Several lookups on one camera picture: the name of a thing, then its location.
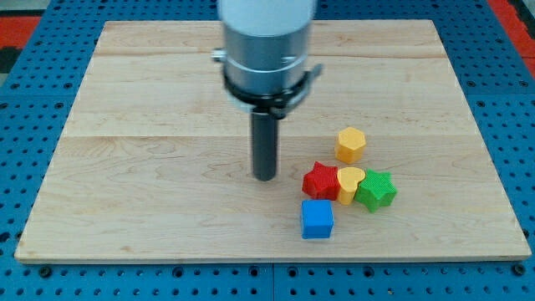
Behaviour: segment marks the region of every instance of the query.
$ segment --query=blue pegboard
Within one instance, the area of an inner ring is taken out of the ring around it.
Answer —
[[[107,20],[215,20],[215,0],[53,0],[0,89],[0,299],[533,299],[535,264],[25,266],[18,235]],[[432,19],[531,247],[535,83],[483,0],[321,0],[318,19]]]

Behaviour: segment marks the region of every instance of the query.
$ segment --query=red surface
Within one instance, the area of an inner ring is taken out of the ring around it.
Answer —
[[[314,163],[314,168],[303,178],[303,192],[313,200],[335,201],[340,190],[338,167]]]
[[[0,17],[0,48],[24,48],[41,17]]]
[[[527,33],[526,25],[517,16],[517,10],[506,0],[488,0],[488,3],[535,77],[535,40]]]

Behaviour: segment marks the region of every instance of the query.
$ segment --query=wood plank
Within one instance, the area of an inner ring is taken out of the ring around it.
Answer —
[[[222,91],[215,22],[111,22],[16,251],[23,263],[520,260],[531,251],[432,22],[317,21],[325,72],[281,122],[280,167],[250,171],[248,116]],[[329,240],[300,237],[303,175],[365,131],[360,168],[399,194],[334,203]]]

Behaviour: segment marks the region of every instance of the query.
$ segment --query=toy block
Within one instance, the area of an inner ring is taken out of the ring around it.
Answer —
[[[366,173],[357,167],[345,167],[338,170],[337,177],[340,190],[336,201],[342,205],[349,205],[353,202],[354,194],[359,188],[359,183],[366,177]]]
[[[364,154],[366,147],[366,139],[364,133],[352,127],[341,130],[338,133],[336,146],[334,147],[334,156],[336,159],[352,164]]]
[[[336,173],[338,167],[324,166],[319,162],[314,163],[314,168],[304,175],[302,190],[314,200],[328,199],[335,201],[338,196],[340,184]]]
[[[333,226],[330,200],[306,200],[301,203],[301,233],[304,239],[329,238]]]
[[[360,182],[354,199],[366,205],[370,212],[376,212],[379,207],[392,204],[397,190],[390,180],[389,172],[366,171],[365,179]]]

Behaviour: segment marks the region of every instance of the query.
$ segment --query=yellow heart block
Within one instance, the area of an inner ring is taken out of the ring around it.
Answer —
[[[352,164],[360,160],[364,154],[365,147],[364,132],[348,127],[338,133],[334,156],[342,162]]]
[[[340,190],[336,201],[342,205],[349,205],[359,188],[359,183],[366,177],[366,173],[357,167],[345,167],[338,170],[337,177]]]

